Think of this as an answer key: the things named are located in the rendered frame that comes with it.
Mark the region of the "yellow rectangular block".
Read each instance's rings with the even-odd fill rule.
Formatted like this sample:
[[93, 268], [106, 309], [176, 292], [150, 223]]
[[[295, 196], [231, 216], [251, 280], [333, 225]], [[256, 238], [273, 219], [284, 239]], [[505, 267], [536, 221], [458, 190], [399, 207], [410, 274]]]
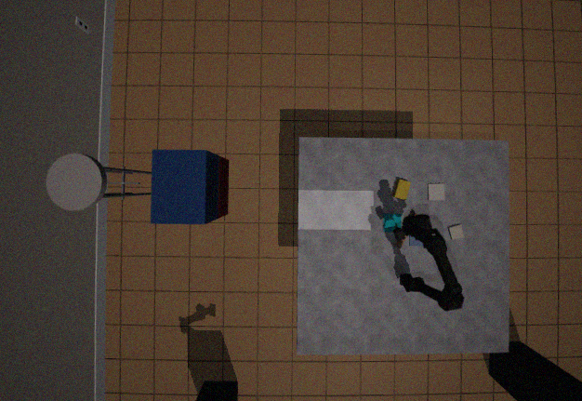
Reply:
[[395, 183], [395, 190], [393, 193], [393, 197], [406, 200], [408, 190], [410, 187], [409, 181], [397, 179]]

